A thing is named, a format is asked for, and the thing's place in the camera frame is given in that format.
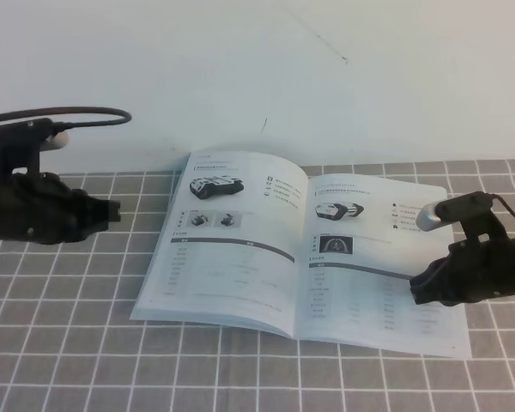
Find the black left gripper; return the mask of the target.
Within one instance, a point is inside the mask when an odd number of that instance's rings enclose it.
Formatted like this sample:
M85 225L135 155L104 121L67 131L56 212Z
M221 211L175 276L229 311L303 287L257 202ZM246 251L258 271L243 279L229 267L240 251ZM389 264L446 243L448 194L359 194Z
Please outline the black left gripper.
M35 179L16 173L0 181L0 240L74 243L120 221L120 202L87 197L53 173Z

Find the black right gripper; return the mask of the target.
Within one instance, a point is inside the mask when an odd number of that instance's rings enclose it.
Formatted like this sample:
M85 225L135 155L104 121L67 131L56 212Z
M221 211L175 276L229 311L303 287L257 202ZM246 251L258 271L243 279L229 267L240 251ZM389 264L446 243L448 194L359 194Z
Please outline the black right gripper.
M450 245L447 257L431 262L409 285L416 305L455 306L513 296L515 238Z

